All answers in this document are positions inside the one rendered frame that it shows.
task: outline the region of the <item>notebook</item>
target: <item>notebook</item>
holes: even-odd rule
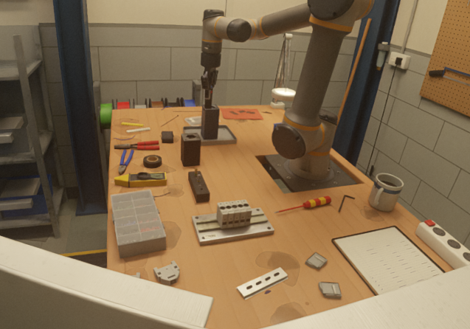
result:
[[[395,226],[333,242],[374,294],[386,294],[443,273]]]

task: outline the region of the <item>mug handle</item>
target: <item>mug handle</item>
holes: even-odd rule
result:
[[[384,191],[383,187],[377,191],[376,198],[373,200],[373,203],[376,204],[376,206],[379,205],[379,198],[381,198],[381,193],[383,193],[383,191]]]

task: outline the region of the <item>workbench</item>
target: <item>workbench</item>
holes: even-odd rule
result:
[[[267,327],[374,296],[332,243],[333,238],[397,226],[444,271],[452,270],[415,235],[420,221],[400,204],[392,212],[379,212],[368,204],[372,181],[334,150],[330,153],[332,160],[357,182],[356,185],[283,193],[258,157],[276,154],[272,144],[273,124],[282,122],[284,111],[274,110],[267,105],[232,107],[257,108],[263,120],[225,120],[220,115],[220,124],[228,125],[238,142],[234,145],[202,146],[201,161],[197,167],[183,167],[180,135],[183,127],[188,125],[184,118],[201,115],[201,108],[124,109],[112,112],[108,166],[108,269],[126,274],[140,272],[142,279],[156,282],[153,268],[161,268],[176,261],[181,272],[179,281],[173,287],[214,298],[207,321],[207,328],[212,329]],[[151,130],[127,134],[125,131],[131,127],[121,125],[122,121],[143,123]],[[162,144],[162,131],[174,132],[175,142]],[[134,135],[128,141],[116,140]],[[122,155],[122,150],[115,150],[114,145],[154,139],[160,141],[160,150],[135,150],[125,173],[156,172],[143,167],[143,158],[151,154],[162,157],[163,165],[159,169],[167,172],[167,186],[150,189],[154,196],[170,192],[156,198],[167,233],[167,250],[120,259],[110,195],[140,189],[114,184],[114,177],[119,175]],[[195,202],[187,180],[187,173],[195,168],[201,171],[210,190],[210,201],[207,203]],[[332,199],[329,205],[274,213],[326,195]],[[347,198],[341,212],[338,212],[344,195],[355,199]],[[218,202],[241,199],[246,199],[252,208],[260,207],[264,211],[274,227],[274,234],[200,246],[191,217],[216,212]],[[319,271],[304,264],[314,252],[328,259],[328,263]],[[270,288],[268,294],[260,293],[248,300],[242,298],[237,286],[279,266],[288,273],[287,281]],[[339,283],[342,298],[324,298],[318,289],[318,283],[323,281]]]

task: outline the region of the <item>wall socket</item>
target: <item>wall socket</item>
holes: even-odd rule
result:
[[[400,52],[391,52],[388,63],[400,69],[408,69],[410,65],[410,56]]]

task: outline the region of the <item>gray shelving unit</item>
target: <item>gray shelving unit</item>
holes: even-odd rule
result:
[[[37,51],[32,54],[42,58],[40,42],[38,41],[38,32],[33,30],[33,46],[37,46]],[[49,96],[46,86],[46,77],[44,66],[41,59],[26,60],[24,56],[24,45],[21,35],[13,36],[13,46],[15,48],[16,60],[0,60],[0,82],[18,80],[21,85],[22,100],[24,103],[24,113],[27,121],[27,136],[29,149],[28,152],[0,154],[0,166],[36,163],[38,175],[41,180],[44,198],[46,200],[47,214],[28,215],[21,217],[10,217],[0,220],[0,229],[12,229],[28,226],[52,225],[54,236],[59,238],[58,214],[61,202],[66,198],[64,191],[64,178],[59,162],[58,147],[55,141],[54,126],[52,121],[52,112],[49,106]],[[45,129],[38,129],[37,119],[30,89],[30,75],[39,76],[42,97],[44,102]],[[44,161],[46,152],[50,150],[54,157],[54,166],[57,174],[58,186],[53,186],[53,193],[49,186],[48,172]]]

